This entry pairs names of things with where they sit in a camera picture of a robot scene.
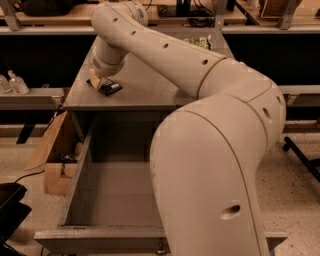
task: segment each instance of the plastic bottle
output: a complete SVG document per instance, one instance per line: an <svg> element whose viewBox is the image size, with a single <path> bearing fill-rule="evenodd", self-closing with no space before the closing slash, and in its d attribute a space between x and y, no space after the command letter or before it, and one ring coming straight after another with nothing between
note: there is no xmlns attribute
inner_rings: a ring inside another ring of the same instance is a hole
<svg viewBox="0 0 320 256"><path fill-rule="evenodd" d="M8 71L10 76L9 84L16 94L26 94L29 91L28 86L25 84L23 79L19 76L16 76L12 70Z"/></svg>
<svg viewBox="0 0 320 256"><path fill-rule="evenodd" d="M0 75L0 93L10 92L12 90L7 78L3 75Z"/></svg>

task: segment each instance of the floor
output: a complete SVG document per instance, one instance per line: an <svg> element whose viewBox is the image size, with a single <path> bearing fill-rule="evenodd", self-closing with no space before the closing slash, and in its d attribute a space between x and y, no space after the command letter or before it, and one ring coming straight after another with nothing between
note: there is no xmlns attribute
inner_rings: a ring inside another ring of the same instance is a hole
<svg viewBox="0 0 320 256"><path fill-rule="evenodd" d="M257 192L266 229L285 230L288 238L276 248L276 256L318 256L320 251L320 184L290 150L282 150L283 138L290 138L310 159L320 157L320 133L282 134L279 142L265 156L257 171ZM16 137L0 137L0 183L13 182L31 173L24 165L40 138L30 137L16 144ZM28 256L49 252L33 240L37 230L54 229L65 198L47 195L43 173L22 179L28 191L22 202L32 212L8 240L8 244Z"/></svg>

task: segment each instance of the table surface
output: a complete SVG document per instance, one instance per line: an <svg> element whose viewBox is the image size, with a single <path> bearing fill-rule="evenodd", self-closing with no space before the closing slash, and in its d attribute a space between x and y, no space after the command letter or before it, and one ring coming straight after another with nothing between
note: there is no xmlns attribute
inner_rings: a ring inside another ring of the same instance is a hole
<svg viewBox="0 0 320 256"><path fill-rule="evenodd" d="M223 43L225 41L222 34L212 28L168 26L157 27L156 30L180 39L211 34L213 49L229 57L232 56L227 44ZM113 95L105 96L86 83L89 79L91 50L71 87L64 104L65 109L69 111L165 110L176 109L193 101L174 84L131 54L128 54L124 68L113 77L123 89Z"/></svg>
<svg viewBox="0 0 320 256"><path fill-rule="evenodd" d="M136 0L142 3L146 8L149 0ZM153 0L152 5L148 8L148 18L150 24L187 24L186 18L160 18L157 12L157 5L173 4L175 0ZM202 0L203 5L212 10L212 1ZM67 15L55 17L30 17L23 12L16 13L17 18L22 25L78 25L90 26L91 14L96 4L80 4L75 5ZM3 18L3 12L0 8L0 18ZM226 11L225 23L228 24L244 24L247 21L245 15L236 7L233 12Z"/></svg>
<svg viewBox="0 0 320 256"><path fill-rule="evenodd" d="M261 26L275 26L278 23L277 19L274 18L261 18L260 7L247 6L247 1L237 0L238 7L242 12L251 20L255 25ZM292 25L320 25L320 19L315 18L315 14L320 8L320 0L303 0L302 3L297 7L293 19Z"/></svg>

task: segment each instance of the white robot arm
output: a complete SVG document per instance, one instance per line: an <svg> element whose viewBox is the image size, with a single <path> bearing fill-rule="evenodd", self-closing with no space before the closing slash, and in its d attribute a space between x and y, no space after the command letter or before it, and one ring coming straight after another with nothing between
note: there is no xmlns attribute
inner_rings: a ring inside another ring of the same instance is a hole
<svg viewBox="0 0 320 256"><path fill-rule="evenodd" d="M269 255L255 177L284 127L281 91L234 59L144 27L146 17L138 3L100 4L91 65L110 76L130 52L196 99L162 122L151 146L172 255Z"/></svg>

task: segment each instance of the chair leg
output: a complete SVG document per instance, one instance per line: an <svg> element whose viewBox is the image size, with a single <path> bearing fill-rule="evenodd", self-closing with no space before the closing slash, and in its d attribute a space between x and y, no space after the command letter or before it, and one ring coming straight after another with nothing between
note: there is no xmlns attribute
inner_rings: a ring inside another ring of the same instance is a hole
<svg viewBox="0 0 320 256"><path fill-rule="evenodd" d="M320 182L320 173L316 168L317 166L320 166L320 159L309 160L289 137L285 137L284 140L286 144L283 146L283 150L287 152L291 148L317 181Z"/></svg>

